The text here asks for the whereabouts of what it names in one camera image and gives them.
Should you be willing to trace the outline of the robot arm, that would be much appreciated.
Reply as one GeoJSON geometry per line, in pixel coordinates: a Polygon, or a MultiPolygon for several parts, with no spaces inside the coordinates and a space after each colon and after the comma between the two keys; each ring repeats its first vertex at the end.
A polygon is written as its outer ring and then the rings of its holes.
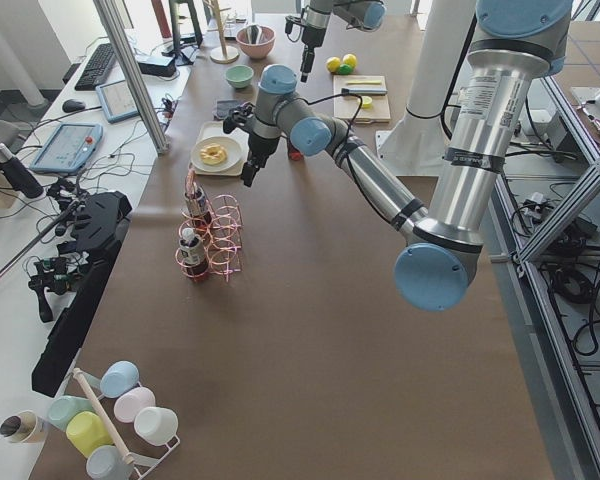
{"type": "Polygon", "coordinates": [[[323,45],[332,15],[345,21],[348,27],[372,32],[382,25],[385,14],[383,1],[309,1],[300,16],[300,40],[304,45],[300,81],[306,83],[308,80],[313,69],[315,50],[323,45]]]}
{"type": "Polygon", "coordinates": [[[311,70],[331,15],[374,30],[379,2],[312,1],[298,20],[303,60],[299,72],[267,66],[256,101],[235,109],[226,130],[248,136],[241,177],[251,184],[281,137],[306,156],[328,153],[376,213],[407,241],[394,277],[413,306],[442,311],[464,297],[475,277],[483,242],[479,226],[534,79],[564,63],[571,5],[567,1],[479,1],[477,30],[468,49],[472,76],[445,152],[430,204],[414,196],[343,120],[317,114],[296,90],[311,70]]]}

